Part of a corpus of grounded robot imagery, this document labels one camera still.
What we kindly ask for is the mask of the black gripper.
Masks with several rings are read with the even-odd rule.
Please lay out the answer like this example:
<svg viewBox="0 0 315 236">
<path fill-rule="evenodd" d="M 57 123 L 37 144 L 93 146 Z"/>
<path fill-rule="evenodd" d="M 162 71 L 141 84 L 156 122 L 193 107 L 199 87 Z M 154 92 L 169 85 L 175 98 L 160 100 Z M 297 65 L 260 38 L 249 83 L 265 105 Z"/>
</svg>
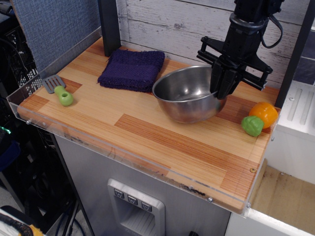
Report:
<svg viewBox="0 0 315 236">
<path fill-rule="evenodd" d="M 268 18 L 249 21 L 232 13 L 229 20 L 225 41 L 205 36 L 197 55 L 212 66 L 210 92 L 217 92 L 217 99 L 232 94 L 240 81 L 263 90 L 267 76 L 273 71 L 257 56 Z"/>
</svg>

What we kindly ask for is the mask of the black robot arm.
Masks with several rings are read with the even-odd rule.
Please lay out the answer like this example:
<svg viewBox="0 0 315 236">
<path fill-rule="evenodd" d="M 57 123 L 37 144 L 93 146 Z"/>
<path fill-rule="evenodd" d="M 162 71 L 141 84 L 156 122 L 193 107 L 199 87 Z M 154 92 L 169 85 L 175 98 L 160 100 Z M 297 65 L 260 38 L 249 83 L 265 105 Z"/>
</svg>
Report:
<svg viewBox="0 0 315 236">
<path fill-rule="evenodd" d="M 283 29 L 274 16 L 281 11 L 282 1 L 236 0 L 235 4 L 225 41 L 205 36 L 197 55 L 212 66 L 210 92 L 219 100 L 232 94 L 241 81 L 258 90 L 265 88 L 273 69 L 258 58 L 257 50 L 260 45 L 273 48 L 279 44 L 268 46 L 264 41 L 269 21 Z"/>
</svg>

